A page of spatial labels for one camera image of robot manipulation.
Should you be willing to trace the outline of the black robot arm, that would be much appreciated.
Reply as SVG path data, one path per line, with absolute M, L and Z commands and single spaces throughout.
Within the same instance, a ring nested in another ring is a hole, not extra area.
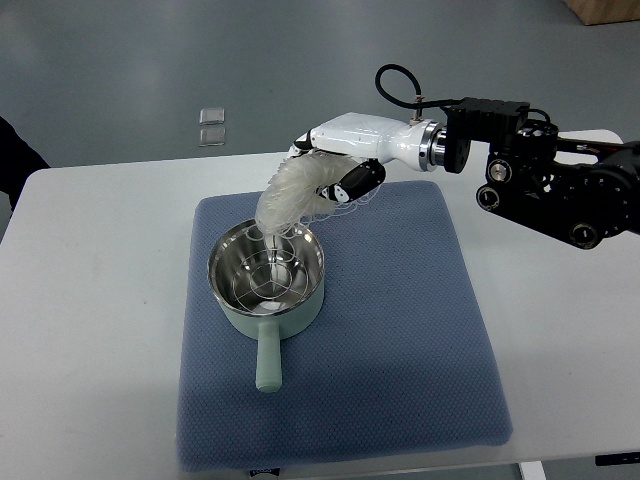
M 485 211 L 576 248 L 589 250 L 625 231 L 639 231 L 639 144 L 563 138 L 543 110 L 527 102 L 465 97 L 427 101 L 419 81 L 403 66 L 387 64 L 412 83 L 408 103 L 383 87 L 378 93 L 416 117 L 427 108 L 447 116 L 427 133 L 419 157 L 460 173 L 472 142 L 488 146 L 484 185 L 476 201 Z

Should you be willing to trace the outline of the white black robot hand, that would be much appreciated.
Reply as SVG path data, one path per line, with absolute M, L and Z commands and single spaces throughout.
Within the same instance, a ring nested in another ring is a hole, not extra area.
M 339 204 L 351 203 L 386 178 L 384 165 L 399 161 L 418 172 L 444 164 L 446 126 L 422 120 L 406 124 L 389 118 L 346 113 L 331 119 L 293 142 L 288 156 L 323 152 L 358 160 L 340 179 L 316 188 L 316 194 Z

